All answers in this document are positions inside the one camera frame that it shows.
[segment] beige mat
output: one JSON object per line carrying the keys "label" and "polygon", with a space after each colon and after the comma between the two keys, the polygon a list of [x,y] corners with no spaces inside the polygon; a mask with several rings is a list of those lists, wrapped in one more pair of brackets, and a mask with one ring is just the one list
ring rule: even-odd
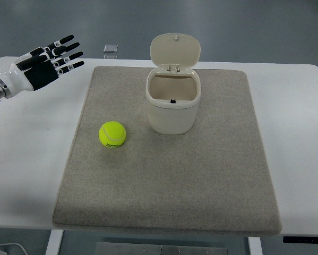
{"label": "beige mat", "polygon": [[[271,235],[279,213],[246,74],[196,70],[202,96],[193,127],[159,134],[146,116],[151,69],[95,69],[54,210],[62,228]],[[119,121],[125,143],[106,148],[101,125]]]}

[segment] gray floor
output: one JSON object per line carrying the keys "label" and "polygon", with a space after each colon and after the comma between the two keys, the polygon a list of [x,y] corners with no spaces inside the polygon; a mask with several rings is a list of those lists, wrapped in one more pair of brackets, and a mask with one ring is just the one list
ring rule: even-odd
{"label": "gray floor", "polygon": [[[118,44],[119,59],[149,60],[152,39],[167,32],[194,36],[200,61],[318,66],[318,0],[0,1],[0,57],[20,56],[73,34],[83,57],[103,58],[105,44]],[[38,234],[0,229],[0,242]],[[44,247],[46,235],[38,241]],[[273,238],[263,239],[263,247],[264,254],[293,249]]]}
{"label": "gray floor", "polygon": [[250,254],[247,238],[244,237],[131,235],[106,232],[65,231],[59,255],[94,254],[97,242],[216,247],[228,249],[229,255]]}
{"label": "gray floor", "polygon": [[[29,255],[44,255],[47,250],[50,230],[30,230],[17,228],[0,228],[0,244],[18,243]],[[24,255],[17,245],[0,246],[0,250],[8,255]]]}

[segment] tennis ball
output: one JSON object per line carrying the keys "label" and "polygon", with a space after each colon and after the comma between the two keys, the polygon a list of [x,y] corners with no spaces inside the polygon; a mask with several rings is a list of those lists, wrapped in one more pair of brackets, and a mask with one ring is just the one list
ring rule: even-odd
{"label": "tennis ball", "polygon": [[100,128],[99,139],[106,147],[119,147],[126,139],[126,130],[120,123],[109,121]]}

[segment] open lid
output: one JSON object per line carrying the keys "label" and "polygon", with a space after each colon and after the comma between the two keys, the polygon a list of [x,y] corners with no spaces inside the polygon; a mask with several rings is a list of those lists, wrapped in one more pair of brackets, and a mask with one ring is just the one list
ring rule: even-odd
{"label": "open lid", "polygon": [[150,57],[156,66],[178,64],[179,68],[189,68],[199,61],[200,49],[199,42],[192,36],[165,33],[152,41]]}

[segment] white cable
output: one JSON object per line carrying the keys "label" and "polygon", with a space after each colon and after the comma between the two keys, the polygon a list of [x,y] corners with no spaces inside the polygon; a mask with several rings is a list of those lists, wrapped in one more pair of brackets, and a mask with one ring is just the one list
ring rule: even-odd
{"label": "white cable", "polygon": [[23,250],[25,255],[28,255],[26,250],[24,249],[24,247],[22,245],[20,245],[19,243],[0,243],[0,246],[7,246],[7,245],[17,245],[18,247],[20,247]]}

